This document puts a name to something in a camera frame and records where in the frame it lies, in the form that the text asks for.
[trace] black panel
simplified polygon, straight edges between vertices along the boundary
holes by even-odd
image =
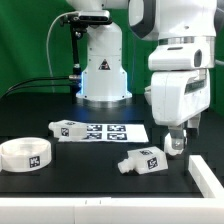
[[[0,102],[0,143],[17,137],[40,137],[52,143],[52,162],[28,173],[0,172],[1,197],[201,197],[187,171],[189,154],[202,155],[218,178],[224,176],[224,118],[202,114],[200,136],[189,139],[182,155],[167,156],[168,170],[122,175],[118,162],[127,151],[157,146],[163,149],[167,127],[157,126],[143,95],[133,104],[114,109],[71,103],[68,94],[19,93]],[[62,119],[87,123],[141,123],[150,143],[58,143],[48,123]]]
[[[144,15],[142,21],[135,26],[130,26],[132,31],[141,39],[152,32],[156,18],[156,0],[143,1]]]

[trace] robot logo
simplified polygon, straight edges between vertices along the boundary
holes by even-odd
[[[103,60],[102,64],[99,67],[99,70],[110,70],[110,66],[106,59]]]

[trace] black cable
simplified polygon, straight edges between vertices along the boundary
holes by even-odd
[[[1,97],[0,97],[0,101],[7,97],[11,92],[16,91],[16,90],[20,90],[20,89],[25,89],[25,88],[36,88],[36,87],[52,87],[52,86],[73,86],[74,84],[49,84],[49,85],[31,85],[31,86],[20,86],[20,87],[16,87],[13,89],[9,89],[8,91],[6,91],[6,93],[4,93]]]
[[[24,84],[30,83],[30,82],[36,82],[36,81],[48,81],[48,80],[69,80],[68,76],[60,76],[60,77],[41,77],[41,78],[32,78],[32,79],[28,79],[26,81],[17,83],[14,86],[11,86],[7,91],[12,90],[14,88],[17,88],[19,86],[22,86]]]

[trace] black and white label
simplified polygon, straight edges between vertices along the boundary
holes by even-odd
[[[69,129],[68,128],[62,128],[61,129],[61,135],[69,137]]]
[[[116,140],[116,141],[125,141],[128,140],[127,134],[125,133],[108,133],[107,134],[108,140]]]
[[[153,169],[153,168],[158,166],[158,161],[157,161],[156,157],[148,160],[147,163],[148,163],[149,170],[151,170],[151,169]]]
[[[65,124],[67,124],[67,125],[74,125],[74,124],[75,124],[75,122],[70,121],[70,122],[67,122],[67,123],[65,123]]]
[[[110,70],[110,66],[106,59],[103,60],[102,64],[99,67],[99,70]]]
[[[126,127],[125,125],[108,125],[107,131],[125,132]]]
[[[102,133],[87,133],[87,137],[85,139],[102,139]]]
[[[148,156],[148,155],[151,155],[151,154],[153,154],[151,151],[149,151],[149,150],[142,150],[142,151],[140,151],[140,153],[143,155],[143,156]]]
[[[29,160],[30,160],[30,168],[40,166],[40,156],[32,157]]]
[[[88,125],[87,131],[102,131],[103,125]]]

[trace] white block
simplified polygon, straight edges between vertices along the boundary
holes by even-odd
[[[189,172],[205,198],[223,198],[224,189],[201,156],[190,156]]]

